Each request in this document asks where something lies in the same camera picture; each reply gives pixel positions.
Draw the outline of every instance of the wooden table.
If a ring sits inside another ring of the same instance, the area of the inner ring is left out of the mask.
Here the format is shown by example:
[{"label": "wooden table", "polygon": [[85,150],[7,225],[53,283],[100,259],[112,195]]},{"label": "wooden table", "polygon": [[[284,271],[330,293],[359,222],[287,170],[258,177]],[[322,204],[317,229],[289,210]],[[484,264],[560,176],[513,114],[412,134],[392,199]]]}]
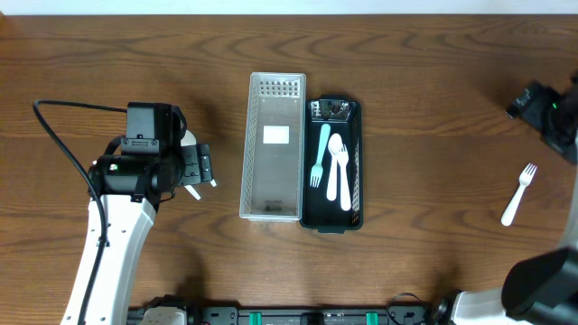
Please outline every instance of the wooden table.
[{"label": "wooden table", "polygon": [[[176,293],[243,306],[383,305],[502,285],[555,247],[574,167],[504,114],[531,79],[569,86],[572,16],[6,17],[0,30],[0,323],[57,323],[87,228],[87,186],[33,115],[36,98],[180,106],[217,188],[164,203],[132,304]],[[365,226],[322,235],[238,216],[252,71],[303,72],[308,98],[364,108]],[[125,118],[43,113],[89,166]],[[539,166],[512,227],[499,218]]]}]

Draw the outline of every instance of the plastic fork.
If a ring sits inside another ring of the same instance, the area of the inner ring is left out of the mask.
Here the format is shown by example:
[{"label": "plastic fork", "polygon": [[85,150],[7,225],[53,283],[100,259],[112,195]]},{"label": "plastic fork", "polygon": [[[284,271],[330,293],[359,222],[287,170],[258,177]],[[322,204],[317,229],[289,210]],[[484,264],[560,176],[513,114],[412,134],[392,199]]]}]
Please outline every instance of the plastic fork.
[{"label": "plastic fork", "polygon": [[344,211],[351,209],[350,183],[347,180],[347,170],[345,169],[349,160],[350,155],[347,153],[347,147],[344,144],[337,153],[337,163],[340,164],[341,170],[340,203]]},{"label": "plastic fork", "polygon": [[323,176],[323,154],[325,153],[325,147],[327,146],[327,141],[329,140],[329,133],[331,131],[331,126],[325,123],[322,125],[322,130],[319,134],[319,147],[317,149],[317,161],[315,165],[311,168],[311,179],[309,180],[309,186],[313,188],[319,187]]},{"label": "plastic fork", "polygon": [[502,225],[509,226],[514,221],[517,206],[522,200],[522,194],[524,194],[524,190],[528,185],[530,185],[530,182],[532,182],[532,179],[534,178],[534,175],[536,175],[537,170],[538,167],[536,165],[529,163],[526,166],[526,169],[524,169],[524,171],[520,174],[520,186],[517,188],[516,194],[514,194],[512,201],[508,204],[508,207],[502,215]]}]

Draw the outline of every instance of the white plastic basket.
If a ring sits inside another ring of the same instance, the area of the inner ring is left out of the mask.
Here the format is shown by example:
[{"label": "white plastic basket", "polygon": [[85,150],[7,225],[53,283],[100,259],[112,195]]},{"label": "white plastic basket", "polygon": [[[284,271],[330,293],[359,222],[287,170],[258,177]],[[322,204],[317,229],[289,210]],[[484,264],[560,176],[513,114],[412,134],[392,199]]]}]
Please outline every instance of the white plastic basket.
[{"label": "white plastic basket", "polygon": [[240,217],[299,220],[304,110],[304,74],[251,74]]}]

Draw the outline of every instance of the cutlery tray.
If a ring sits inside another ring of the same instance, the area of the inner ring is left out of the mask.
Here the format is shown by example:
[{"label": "cutlery tray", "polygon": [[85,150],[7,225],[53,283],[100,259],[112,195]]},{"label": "cutlery tray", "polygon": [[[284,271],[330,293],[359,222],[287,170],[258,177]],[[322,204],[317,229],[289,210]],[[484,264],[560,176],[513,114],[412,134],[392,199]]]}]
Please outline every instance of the cutlery tray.
[{"label": "cutlery tray", "polygon": [[[331,135],[337,133],[347,146],[350,159],[347,163],[351,209],[340,206],[340,166],[337,168],[337,199],[327,199],[327,186],[331,169],[331,153],[325,145],[319,187],[310,186],[311,171],[317,160],[320,132],[323,124],[329,124]],[[361,105],[344,96],[323,95],[308,100],[305,105],[303,157],[303,205],[300,222],[305,228],[322,233],[344,233],[357,230],[363,225],[363,155],[361,144]]]}]

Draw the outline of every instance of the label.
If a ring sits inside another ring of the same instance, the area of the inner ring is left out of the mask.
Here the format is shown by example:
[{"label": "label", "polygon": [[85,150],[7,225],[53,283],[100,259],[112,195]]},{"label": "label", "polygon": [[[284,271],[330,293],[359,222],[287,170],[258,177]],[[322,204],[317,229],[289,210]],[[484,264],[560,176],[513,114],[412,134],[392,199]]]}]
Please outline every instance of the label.
[{"label": "label", "polygon": [[289,126],[263,126],[264,144],[289,144]]}]

